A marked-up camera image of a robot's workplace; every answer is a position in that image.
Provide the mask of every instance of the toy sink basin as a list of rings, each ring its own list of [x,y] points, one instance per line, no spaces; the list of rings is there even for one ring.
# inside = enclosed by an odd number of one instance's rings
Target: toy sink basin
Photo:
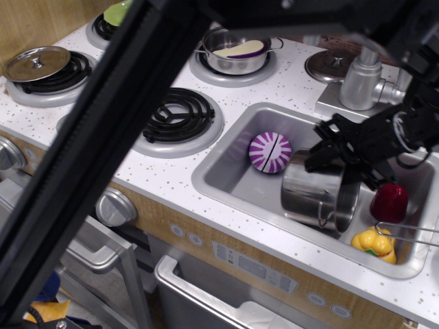
[[[396,265],[350,246],[355,234],[377,222],[369,212],[375,192],[369,190],[366,185],[361,184],[351,224],[344,233],[338,235],[333,231],[321,230],[288,219],[281,206],[283,173],[266,174],[252,166],[248,157],[248,146],[255,136],[262,132],[277,132],[288,138],[293,152],[309,149],[320,141],[320,137],[313,131],[318,121],[317,118],[272,103],[251,105],[195,169],[192,175],[193,185],[197,191],[208,197],[385,276],[398,279],[415,276],[424,266],[428,245],[398,240]],[[403,160],[415,162],[422,156],[406,155]],[[407,216],[402,223],[434,229],[439,214],[439,159],[431,156],[428,161],[413,170],[402,169],[395,162],[391,162],[391,165],[399,177],[399,184],[410,197]],[[431,232],[419,230],[389,229],[393,234],[421,241],[431,241],[433,235]]]

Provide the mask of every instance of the kitchen counter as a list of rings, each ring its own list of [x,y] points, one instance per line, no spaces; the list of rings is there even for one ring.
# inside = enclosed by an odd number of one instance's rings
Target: kitchen counter
[[[103,54],[102,50],[88,44],[85,27],[56,45],[86,52],[97,59]],[[191,74],[186,63],[173,86],[198,90],[218,103],[225,121],[222,136],[248,106],[259,102],[275,103],[319,119],[328,119],[314,113],[315,103],[326,85],[309,77],[304,68],[305,60],[318,51],[321,49],[286,40],[285,46],[276,51],[276,72],[263,82],[241,88],[223,88],[204,83]],[[383,77],[395,82],[397,72],[397,68],[393,66],[384,66]],[[0,91],[0,130],[47,149],[56,136],[57,122],[69,113],[71,106],[33,108],[18,105],[5,93],[4,77],[0,77]],[[407,280],[395,280],[206,197],[195,190],[191,175],[214,146],[215,144],[198,154],[177,159],[151,158],[130,151],[113,180],[417,321],[424,328],[439,328],[439,278],[434,275],[439,272],[438,248],[430,247],[425,266],[417,276]],[[433,242],[439,243],[439,234],[434,234]]]

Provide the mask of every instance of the silver faucet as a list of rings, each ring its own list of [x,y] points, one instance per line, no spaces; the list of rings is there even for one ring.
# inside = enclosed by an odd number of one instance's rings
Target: silver faucet
[[[393,105],[401,103],[412,77],[400,69],[395,85],[382,79],[381,72],[378,53],[363,47],[344,79],[340,89],[340,103],[351,110],[369,110],[378,102]]]

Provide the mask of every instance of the control knob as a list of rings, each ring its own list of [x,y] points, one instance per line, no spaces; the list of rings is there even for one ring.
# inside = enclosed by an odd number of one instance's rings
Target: control knob
[[[21,169],[26,165],[26,158],[11,141],[0,136],[0,170]]]
[[[97,218],[106,226],[120,226],[137,218],[134,204],[115,188],[107,187],[96,204]]]

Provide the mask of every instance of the purple and white ball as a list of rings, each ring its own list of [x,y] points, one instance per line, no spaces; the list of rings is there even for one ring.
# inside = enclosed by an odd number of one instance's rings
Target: purple and white ball
[[[276,132],[264,132],[256,136],[248,150],[252,165],[264,173],[283,170],[293,155],[289,141]]]

